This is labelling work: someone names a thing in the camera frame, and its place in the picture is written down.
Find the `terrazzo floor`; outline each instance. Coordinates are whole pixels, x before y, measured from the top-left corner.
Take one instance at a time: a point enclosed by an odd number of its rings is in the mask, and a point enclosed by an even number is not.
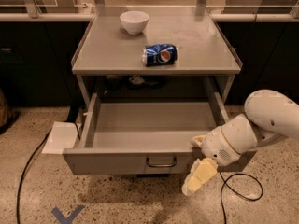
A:
[[[21,116],[0,135],[0,223],[5,224],[17,223],[17,188],[26,162],[53,122],[65,121],[68,114],[68,107],[14,110]],[[240,111],[228,110],[231,115]],[[224,188],[227,223],[298,223],[298,163],[299,141],[289,138],[260,148],[244,173],[259,179],[263,197],[246,202]],[[63,156],[38,152],[21,190],[21,223],[223,223],[220,176],[192,197],[180,191],[184,177],[73,175]],[[260,194],[251,179],[237,176],[229,183],[251,198]]]

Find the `soda can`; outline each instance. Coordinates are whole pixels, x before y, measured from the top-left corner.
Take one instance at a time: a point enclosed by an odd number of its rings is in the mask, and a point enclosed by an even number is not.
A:
[[[156,44],[143,48],[142,63],[147,67],[174,64],[177,58],[177,48],[172,44]]]

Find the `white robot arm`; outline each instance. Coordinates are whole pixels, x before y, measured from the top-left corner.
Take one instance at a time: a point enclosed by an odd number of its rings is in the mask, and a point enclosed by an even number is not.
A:
[[[193,164],[182,187],[185,195],[194,194],[217,173],[218,166],[239,160],[248,150],[275,144],[287,136],[299,139],[299,105],[285,95],[259,90],[247,98],[244,108],[246,115],[192,139],[206,157]]]

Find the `cabinet top shelf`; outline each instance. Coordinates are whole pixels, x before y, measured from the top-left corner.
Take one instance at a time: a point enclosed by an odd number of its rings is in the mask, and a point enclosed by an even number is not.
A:
[[[121,27],[120,14],[130,10],[149,14],[148,25],[140,35],[129,35]],[[143,66],[144,46],[163,43],[177,46],[176,63]],[[99,7],[72,64],[74,74],[79,75],[223,75],[240,71],[201,6]]]

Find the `drawer handle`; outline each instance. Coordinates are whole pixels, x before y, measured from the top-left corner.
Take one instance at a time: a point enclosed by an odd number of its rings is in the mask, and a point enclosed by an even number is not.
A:
[[[171,164],[150,164],[150,158],[147,158],[147,165],[150,168],[171,168],[177,165],[177,158],[174,157],[174,161]]]

